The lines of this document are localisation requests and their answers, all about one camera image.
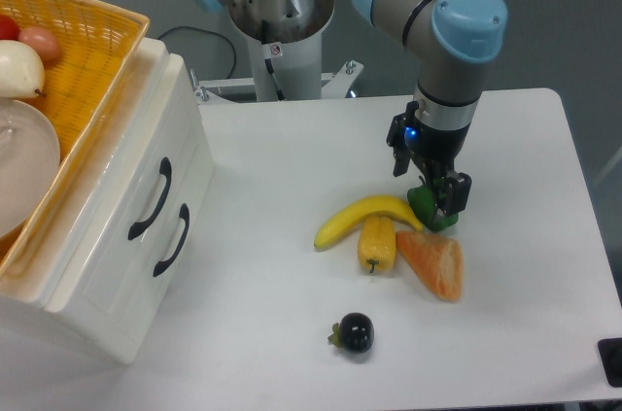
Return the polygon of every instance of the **white plate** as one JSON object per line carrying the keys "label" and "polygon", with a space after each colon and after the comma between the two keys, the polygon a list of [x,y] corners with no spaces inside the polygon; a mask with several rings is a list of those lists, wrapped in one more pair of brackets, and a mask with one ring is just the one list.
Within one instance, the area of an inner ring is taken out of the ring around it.
{"label": "white plate", "polygon": [[35,210],[59,161],[58,136],[50,121],[26,103],[0,98],[0,239]]}

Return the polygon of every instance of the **table surface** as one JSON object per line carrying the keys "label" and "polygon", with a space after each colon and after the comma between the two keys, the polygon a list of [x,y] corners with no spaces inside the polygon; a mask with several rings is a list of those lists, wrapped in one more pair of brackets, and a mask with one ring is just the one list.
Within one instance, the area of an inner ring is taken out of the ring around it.
{"label": "table surface", "polygon": [[[148,35],[190,25],[226,35],[238,53],[233,77],[251,75],[244,40],[224,14],[207,15],[192,0],[103,0],[151,19]],[[586,177],[614,278],[622,292],[622,165],[598,180],[622,145],[622,5],[619,0],[504,0],[509,23],[503,50],[486,89],[549,87],[557,91]],[[335,0],[335,14],[324,33],[323,68],[336,72],[356,59],[365,70],[356,89],[364,96],[411,94],[419,62],[399,43],[370,27],[350,0]],[[179,31],[165,39],[200,80],[226,75],[232,61],[220,39]]]}
{"label": "table surface", "polygon": [[[473,178],[449,230],[465,253],[455,304],[399,258],[369,275],[357,233],[316,253],[334,211],[405,195],[384,140],[409,97],[201,107],[217,171],[185,256],[130,366],[0,330],[12,410],[381,410],[619,398],[597,341],[622,316],[559,97],[486,92],[457,167]],[[348,312],[370,353],[327,342]]]}

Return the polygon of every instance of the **white table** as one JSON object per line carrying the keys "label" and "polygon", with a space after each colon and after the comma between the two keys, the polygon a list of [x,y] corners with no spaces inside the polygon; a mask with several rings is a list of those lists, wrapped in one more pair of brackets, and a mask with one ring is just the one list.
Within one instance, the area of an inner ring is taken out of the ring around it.
{"label": "white table", "polygon": [[[185,258],[128,367],[0,333],[0,408],[380,410],[622,397],[598,340],[622,311],[559,97],[487,92],[457,168],[473,179],[449,233],[465,289],[442,303],[403,259],[369,276],[358,233],[316,253],[320,224],[405,195],[385,144],[408,97],[202,108],[218,163]],[[363,360],[328,345],[352,311]]]}

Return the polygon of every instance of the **yellow banana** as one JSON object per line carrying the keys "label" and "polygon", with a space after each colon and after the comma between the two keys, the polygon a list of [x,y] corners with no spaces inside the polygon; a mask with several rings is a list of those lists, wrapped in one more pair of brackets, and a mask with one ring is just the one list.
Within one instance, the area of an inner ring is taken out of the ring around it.
{"label": "yellow banana", "polygon": [[423,225],[404,200],[394,195],[370,195],[357,200],[333,215],[322,225],[313,242],[319,251],[328,249],[345,238],[350,231],[370,215],[389,217],[409,224],[412,229],[422,231]]}

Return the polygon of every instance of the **yellow basket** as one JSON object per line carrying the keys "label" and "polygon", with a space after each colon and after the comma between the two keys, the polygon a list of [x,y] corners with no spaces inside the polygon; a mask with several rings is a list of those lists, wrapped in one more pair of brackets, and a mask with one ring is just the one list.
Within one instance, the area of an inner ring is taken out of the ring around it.
{"label": "yellow basket", "polygon": [[46,97],[27,101],[56,130],[59,174],[17,241],[14,235],[13,241],[0,242],[1,275],[17,255],[20,240],[27,239],[23,233],[36,226],[37,215],[54,201],[60,179],[77,165],[71,163],[72,155],[104,111],[128,59],[147,32],[149,19],[97,0],[0,0],[0,15],[12,17],[20,28],[49,29],[62,47],[62,57],[46,67]]}

